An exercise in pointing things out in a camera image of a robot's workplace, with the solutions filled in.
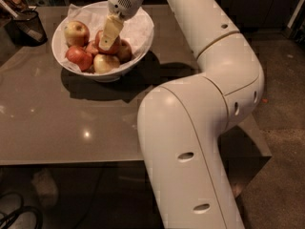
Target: apple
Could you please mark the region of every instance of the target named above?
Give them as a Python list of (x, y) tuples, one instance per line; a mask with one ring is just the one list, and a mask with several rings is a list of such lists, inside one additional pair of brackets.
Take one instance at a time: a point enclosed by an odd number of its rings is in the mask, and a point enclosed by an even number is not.
[(103, 50), (99, 47), (99, 42), (101, 40), (101, 36), (102, 36), (102, 33), (103, 33), (103, 30), (99, 30), (97, 33), (96, 33), (96, 36), (95, 36), (95, 46), (96, 48), (98, 49), (98, 51), (100, 53), (103, 53), (103, 54), (109, 54), (109, 55), (115, 55), (120, 46), (121, 46), (121, 38), (120, 36), (117, 36), (115, 41), (113, 42), (112, 46), (108, 49), (108, 50)]
[(98, 49), (96, 48), (95, 40), (90, 41), (85, 50), (86, 52), (90, 52), (93, 56), (97, 56)]
[(64, 34), (67, 45), (84, 47), (90, 38), (89, 28), (82, 22), (73, 20), (65, 26)]
[(70, 62), (78, 65), (82, 72), (86, 71), (93, 62), (92, 54), (79, 46), (70, 46), (66, 51), (66, 57)]
[(98, 54), (93, 60), (93, 65), (96, 73), (108, 73), (120, 67), (120, 60), (114, 55)]
[(116, 53), (116, 56), (121, 63), (126, 63), (132, 60), (132, 47), (125, 39), (121, 39), (121, 46)]

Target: table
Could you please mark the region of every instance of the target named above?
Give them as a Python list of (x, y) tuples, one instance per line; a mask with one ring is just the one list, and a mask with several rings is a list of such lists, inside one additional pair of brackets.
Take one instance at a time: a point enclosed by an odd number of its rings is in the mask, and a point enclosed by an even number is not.
[(198, 72), (168, 5), (143, 6), (154, 22), (151, 50), (116, 82), (69, 73), (51, 40), (68, 7), (39, 7), (49, 41), (18, 47), (0, 60), (0, 165), (142, 160), (136, 119), (154, 86)]

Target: bowl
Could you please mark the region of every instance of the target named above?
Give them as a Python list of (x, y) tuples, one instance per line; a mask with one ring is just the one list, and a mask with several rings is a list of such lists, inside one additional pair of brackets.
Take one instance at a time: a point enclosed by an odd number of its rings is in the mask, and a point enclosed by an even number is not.
[(69, 21), (78, 20), (86, 24), (91, 33), (90, 40), (93, 40), (96, 33), (103, 29), (107, 14), (107, 2), (93, 3), (82, 8), (70, 5), (68, 16), (59, 24), (51, 41), (53, 55), (63, 68), (95, 81), (112, 82), (129, 72), (145, 56), (153, 41), (153, 21), (140, 8), (133, 18), (125, 21), (124, 28), (120, 33), (120, 37), (127, 40), (132, 46), (131, 61), (121, 64), (119, 68), (113, 69), (108, 73), (82, 73), (77, 65), (71, 63), (65, 57), (69, 47), (66, 43), (64, 28)]

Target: gray table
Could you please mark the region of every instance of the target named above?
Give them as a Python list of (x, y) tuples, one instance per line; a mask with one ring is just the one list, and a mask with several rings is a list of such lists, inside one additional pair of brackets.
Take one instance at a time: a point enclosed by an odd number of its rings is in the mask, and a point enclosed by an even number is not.
[(46, 44), (2, 44), (0, 165), (142, 159), (136, 130), (141, 100), (153, 86), (198, 68), (170, 8), (143, 9), (154, 22), (152, 48), (112, 83), (69, 73), (54, 59), (51, 39), (67, 16), (66, 7), (37, 9), (49, 38)]

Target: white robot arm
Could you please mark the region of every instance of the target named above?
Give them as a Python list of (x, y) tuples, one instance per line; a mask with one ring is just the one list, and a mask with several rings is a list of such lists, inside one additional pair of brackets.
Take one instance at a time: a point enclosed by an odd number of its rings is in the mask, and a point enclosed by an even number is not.
[(108, 0), (109, 14), (100, 38), (99, 47), (107, 51), (124, 27), (124, 21), (132, 18), (143, 0)]
[(168, 3), (201, 73), (156, 87), (139, 108), (139, 141), (160, 214), (166, 228), (241, 229), (217, 139), (254, 110), (264, 74), (214, 0)]

